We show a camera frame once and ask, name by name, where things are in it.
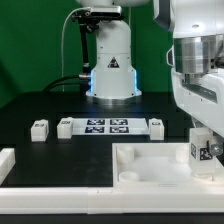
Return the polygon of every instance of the small white cube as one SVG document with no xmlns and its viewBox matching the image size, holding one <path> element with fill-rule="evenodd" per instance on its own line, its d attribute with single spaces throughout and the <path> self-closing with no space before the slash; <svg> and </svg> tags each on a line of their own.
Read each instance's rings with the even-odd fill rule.
<svg viewBox="0 0 224 224">
<path fill-rule="evenodd" d="M 49 133 L 47 120 L 35 121 L 31 128 L 32 142 L 45 142 Z"/>
<path fill-rule="evenodd" d="M 151 140 L 164 140 L 164 125 L 162 120 L 150 119 L 149 120 L 149 133 Z"/>
<path fill-rule="evenodd" d="M 74 119 L 72 117 L 62 118 L 57 126 L 59 139 L 71 139 L 73 132 Z"/>
</svg>

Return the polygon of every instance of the cable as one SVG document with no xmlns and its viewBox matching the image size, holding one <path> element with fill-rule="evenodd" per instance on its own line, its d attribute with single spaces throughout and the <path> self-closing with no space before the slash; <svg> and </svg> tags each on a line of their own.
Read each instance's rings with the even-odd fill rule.
<svg viewBox="0 0 224 224">
<path fill-rule="evenodd" d="M 59 83 L 59 82 L 62 82 L 62 81 L 65 81 L 65 80 L 69 80 L 69 79 L 78 79 L 79 76 L 77 75 L 74 75 L 74 76 L 66 76 L 66 77 L 62 77 L 60 79 L 56 79 L 55 81 L 51 82 L 49 85 L 47 85 L 44 89 L 43 89 L 43 92 L 47 92 L 47 90 L 49 88 L 51 88 L 51 86 Z"/>
<path fill-rule="evenodd" d="M 132 14 L 131 7 L 129 7 L 128 24 L 130 27 L 131 27 L 131 16 L 132 16 L 131 14 Z"/>
<path fill-rule="evenodd" d="M 61 34 L 61 77 L 62 78 L 64 78 L 64 39 L 65 39 L 65 29 L 67 26 L 67 22 L 70 19 L 70 17 L 72 16 L 72 14 L 74 14 L 78 11 L 89 10 L 89 9 L 90 9 L 90 7 L 75 9 L 72 12 L 70 12 L 69 15 L 67 16 L 67 18 L 65 19 L 63 29 L 62 29 L 62 34 Z"/>
<path fill-rule="evenodd" d="M 48 89 L 46 89 L 45 92 L 50 92 L 53 88 L 58 87 L 58 86 L 69 86 L 69 85 L 80 85 L 79 83 L 59 83 L 59 84 L 55 84 L 52 85 L 51 87 L 49 87 Z"/>
</svg>

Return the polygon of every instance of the white plastic base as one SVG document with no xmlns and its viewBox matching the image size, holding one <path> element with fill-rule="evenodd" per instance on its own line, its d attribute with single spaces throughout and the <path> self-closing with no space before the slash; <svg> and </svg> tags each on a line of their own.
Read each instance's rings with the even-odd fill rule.
<svg viewBox="0 0 224 224">
<path fill-rule="evenodd" d="M 0 152 L 0 185 L 15 165 L 14 149 L 2 149 Z"/>
<path fill-rule="evenodd" d="M 194 177 L 188 149 L 185 143 L 113 144 L 114 187 L 0 189 L 0 213 L 224 212 L 223 166 L 217 160 L 213 178 Z"/>
</svg>

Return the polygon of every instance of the black table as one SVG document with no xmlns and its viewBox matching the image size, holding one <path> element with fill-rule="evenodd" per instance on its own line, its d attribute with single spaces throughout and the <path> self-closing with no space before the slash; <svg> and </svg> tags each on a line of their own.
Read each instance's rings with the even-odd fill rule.
<svg viewBox="0 0 224 224">
<path fill-rule="evenodd" d="M 16 165 L 2 184 L 10 187 L 112 187 L 112 143 L 149 143 L 149 136 L 73 136 L 57 139 L 61 118 L 157 118 L 164 142 L 188 142 L 191 118 L 176 107 L 172 94 L 147 93 L 123 107 L 86 102 L 78 93 L 26 93 L 0 110 L 0 150 L 14 147 Z M 49 121 L 45 143 L 32 143 L 35 120 Z M 14 215 L 0 223 L 223 223 L 222 214 Z"/>
</svg>

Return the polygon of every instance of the green backdrop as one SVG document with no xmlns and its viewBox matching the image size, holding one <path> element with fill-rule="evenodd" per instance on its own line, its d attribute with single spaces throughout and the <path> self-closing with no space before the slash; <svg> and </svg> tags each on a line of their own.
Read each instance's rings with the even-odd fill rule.
<svg viewBox="0 0 224 224">
<path fill-rule="evenodd" d="M 75 0 L 0 1 L 0 106 L 23 92 L 41 91 L 61 77 L 62 26 L 77 7 Z M 167 92 L 171 84 L 165 55 L 172 39 L 155 24 L 152 12 L 152 3 L 132 9 L 132 62 L 143 92 Z M 88 43 L 94 66 L 94 35 L 88 36 Z M 78 25 L 69 22 L 65 75 L 79 74 L 81 66 Z"/>
</svg>

